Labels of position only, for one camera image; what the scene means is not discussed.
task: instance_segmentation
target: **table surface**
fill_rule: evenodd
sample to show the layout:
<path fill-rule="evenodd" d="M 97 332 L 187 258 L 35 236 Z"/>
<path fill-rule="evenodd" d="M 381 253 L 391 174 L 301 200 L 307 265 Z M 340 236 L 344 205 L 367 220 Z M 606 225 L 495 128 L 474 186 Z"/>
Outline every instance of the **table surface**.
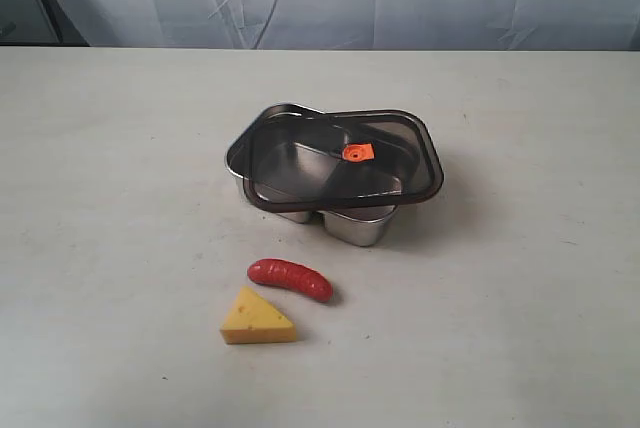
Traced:
<path fill-rule="evenodd" d="M 613 427 L 640 419 L 640 54 L 0 50 L 7 427 Z M 358 248 L 243 203 L 266 106 L 398 108 L 433 200 Z M 257 291 L 302 340 L 227 346 Z"/>

